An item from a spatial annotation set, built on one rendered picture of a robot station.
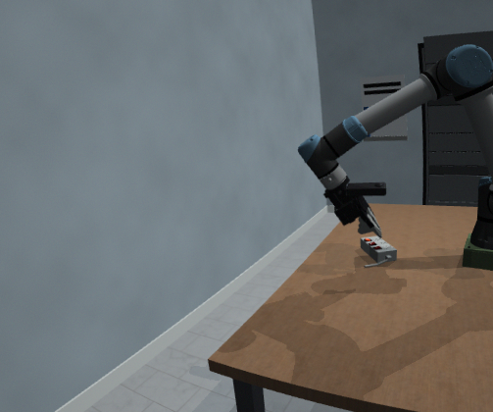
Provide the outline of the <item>white power strip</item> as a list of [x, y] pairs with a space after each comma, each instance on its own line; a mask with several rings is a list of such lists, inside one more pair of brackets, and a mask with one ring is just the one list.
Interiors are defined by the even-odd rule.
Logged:
[[361, 238], [361, 248], [377, 263], [365, 265], [365, 268], [397, 260], [397, 249], [378, 236]]

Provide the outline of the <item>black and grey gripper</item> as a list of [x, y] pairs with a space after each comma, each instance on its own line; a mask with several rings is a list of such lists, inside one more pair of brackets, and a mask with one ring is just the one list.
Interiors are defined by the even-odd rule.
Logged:
[[343, 226], [353, 223], [359, 217], [358, 233], [374, 232], [378, 237], [382, 238], [381, 228], [364, 196], [347, 195], [347, 186], [345, 185], [348, 182], [349, 178], [346, 176], [345, 181], [332, 190], [326, 189], [323, 194], [335, 206], [334, 214]]

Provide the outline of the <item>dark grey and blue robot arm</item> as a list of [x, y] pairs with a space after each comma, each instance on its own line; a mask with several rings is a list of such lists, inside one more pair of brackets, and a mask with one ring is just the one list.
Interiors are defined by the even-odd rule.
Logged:
[[346, 179], [337, 158], [367, 135], [427, 101], [453, 94], [455, 101], [465, 107], [491, 176], [479, 180], [477, 221], [470, 243], [493, 250], [492, 71], [492, 59], [483, 48], [471, 44], [457, 47], [420, 74], [419, 79], [344, 120], [323, 138], [312, 135], [298, 147], [298, 152], [325, 189], [332, 190]]

